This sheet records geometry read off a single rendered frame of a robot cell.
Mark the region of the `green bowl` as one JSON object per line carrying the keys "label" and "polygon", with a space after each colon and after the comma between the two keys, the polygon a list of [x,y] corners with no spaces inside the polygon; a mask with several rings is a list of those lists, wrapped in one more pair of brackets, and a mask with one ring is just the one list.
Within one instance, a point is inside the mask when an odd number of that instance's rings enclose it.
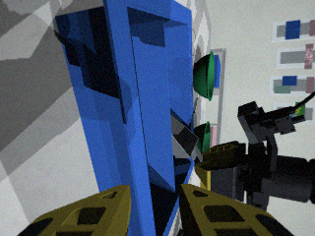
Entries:
{"label": "green bowl", "polygon": [[198,147],[200,153],[210,148],[211,126],[209,121],[206,124],[197,126],[194,129],[194,135],[199,138],[196,146]]}
{"label": "green bowl", "polygon": [[214,52],[197,61],[193,70],[193,87],[196,93],[209,101],[212,100],[215,82]]}

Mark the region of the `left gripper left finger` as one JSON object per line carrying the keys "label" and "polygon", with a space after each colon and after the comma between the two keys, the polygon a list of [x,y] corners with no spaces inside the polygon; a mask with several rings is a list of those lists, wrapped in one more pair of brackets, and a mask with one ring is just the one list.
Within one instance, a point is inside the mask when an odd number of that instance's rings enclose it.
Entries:
{"label": "left gripper left finger", "polygon": [[118,185],[47,212],[31,224],[52,219],[37,236],[127,236],[130,211],[130,186]]}

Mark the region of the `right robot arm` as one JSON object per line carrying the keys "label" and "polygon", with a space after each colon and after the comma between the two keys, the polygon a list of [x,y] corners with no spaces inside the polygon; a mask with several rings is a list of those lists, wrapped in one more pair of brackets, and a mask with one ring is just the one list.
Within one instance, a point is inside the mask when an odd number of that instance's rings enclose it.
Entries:
{"label": "right robot arm", "polygon": [[[293,124],[306,120],[303,115],[290,118],[287,110],[259,116],[262,113],[265,113],[263,107],[258,108],[254,100],[238,106],[237,118],[250,145],[267,141],[266,153],[269,158],[270,169],[271,171],[276,171],[278,146],[274,134],[280,133],[284,135],[296,132]],[[312,189],[309,200],[315,205],[315,159],[310,159],[308,163],[312,177]]]}

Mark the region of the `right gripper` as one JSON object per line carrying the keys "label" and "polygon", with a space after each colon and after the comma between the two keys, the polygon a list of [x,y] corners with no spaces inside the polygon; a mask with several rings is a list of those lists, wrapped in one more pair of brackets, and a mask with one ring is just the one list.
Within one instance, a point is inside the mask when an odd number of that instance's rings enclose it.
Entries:
{"label": "right gripper", "polygon": [[246,154],[246,144],[238,141],[213,146],[202,156],[205,161],[195,163],[194,170],[214,193],[244,203],[246,191],[246,203],[264,211],[270,196],[301,203],[310,199],[312,177],[305,158],[278,155],[276,171],[271,171],[264,142],[248,143]]}

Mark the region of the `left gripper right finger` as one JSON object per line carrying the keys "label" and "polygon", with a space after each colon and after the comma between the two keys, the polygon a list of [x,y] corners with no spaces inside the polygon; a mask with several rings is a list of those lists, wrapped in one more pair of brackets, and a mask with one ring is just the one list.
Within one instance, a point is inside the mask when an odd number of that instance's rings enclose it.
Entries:
{"label": "left gripper right finger", "polygon": [[255,217],[268,212],[192,184],[180,184],[183,236],[273,236]]}

